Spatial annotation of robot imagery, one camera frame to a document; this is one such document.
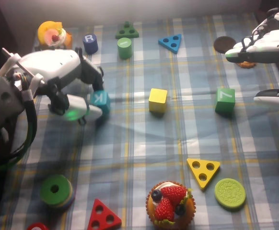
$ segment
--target red triangle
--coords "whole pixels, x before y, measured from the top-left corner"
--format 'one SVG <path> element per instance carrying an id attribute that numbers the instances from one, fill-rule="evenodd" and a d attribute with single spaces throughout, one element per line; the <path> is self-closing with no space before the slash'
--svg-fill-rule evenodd
<path id="1" fill-rule="evenodd" d="M 121 219 L 100 200 L 95 199 L 87 230 L 108 230 L 118 228 L 120 225 Z"/>

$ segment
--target red round block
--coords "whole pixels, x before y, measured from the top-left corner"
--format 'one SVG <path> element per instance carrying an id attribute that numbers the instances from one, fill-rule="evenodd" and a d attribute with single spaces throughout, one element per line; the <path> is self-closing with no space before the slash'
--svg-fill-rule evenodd
<path id="1" fill-rule="evenodd" d="M 42 223 L 34 223 L 31 224 L 27 230 L 49 230 L 44 224 Z"/>

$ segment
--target blue and white checkered tablecloth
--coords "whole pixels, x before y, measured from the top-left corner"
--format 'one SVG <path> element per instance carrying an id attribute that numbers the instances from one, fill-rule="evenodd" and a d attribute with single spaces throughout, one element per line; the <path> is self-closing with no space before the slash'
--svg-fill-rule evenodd
<path id="1" fill-rule="evenodd" d="M 105 71 L 111 115 L 101 126 L 79 126 L 48 114 L 46 97 L 38 98 L 38 132 L 24 159 L 7 177 L 0 206 L 0 230 L 24 230 L 43 222 L 50 230 L 86 230 L 93 202 L 99 198 L 122 219 L 121 229 L 153 229 L 145 210 L 151 188 L 174 180 L 191 187 L 197 212 L 194 230 L 279 230 L 279 112 L 256 106 L 254 95 L 279 88 L 275 65 L 241 69 L 213 49 L 222 35 L 240 41 L 256 27 L 252 14 L 223 15 L 134 23 L 139 38 L 133 56 L 120 60 L 115 34 L 119 26 L 74 28 L 73 47 L 88 32 L 99 50 L 89 56 Z M 182 34 L 177 55 L 158 45 L 164 36 Z M 232 119 L 214 112 L 218 87 L 235 89 Z M 168 90 L 162 118 L 149 113 L 151 88 Z M 75 82 L 67 92 L 91 89 Z M 14 146 L 26 135 L 19 118 Z M 205 192 L 199 189 L 187 158 L 220 161 L 221 170 Z M 41 182 L 65 175 L 76 189 L 63 214 L 49 212 L 39 198 Z M 222 178 L 241 182 L 247 200 L 238 212 L 218 205 L 214 186 Z"/>

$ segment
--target yellow triangle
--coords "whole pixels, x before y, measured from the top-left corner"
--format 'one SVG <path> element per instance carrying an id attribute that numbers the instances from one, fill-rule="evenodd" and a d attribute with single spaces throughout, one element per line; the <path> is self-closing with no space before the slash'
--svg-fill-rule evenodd
<path id="1" fill-rule="evenodd" d="M 187 163 L 201 189 L 205 189 L 221 165 L 218 161 L 206 161 L 191 158 L 187 159 Z"/>

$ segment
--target yellow cube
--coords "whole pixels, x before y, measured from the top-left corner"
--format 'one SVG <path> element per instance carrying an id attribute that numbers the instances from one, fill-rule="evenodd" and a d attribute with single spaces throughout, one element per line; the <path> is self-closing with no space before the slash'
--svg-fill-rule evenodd
<path id="1" fill-rule="evenodd" d="M 165 113 L 167 90 L 151 89 L 149 96 L 149 111 Z"/>

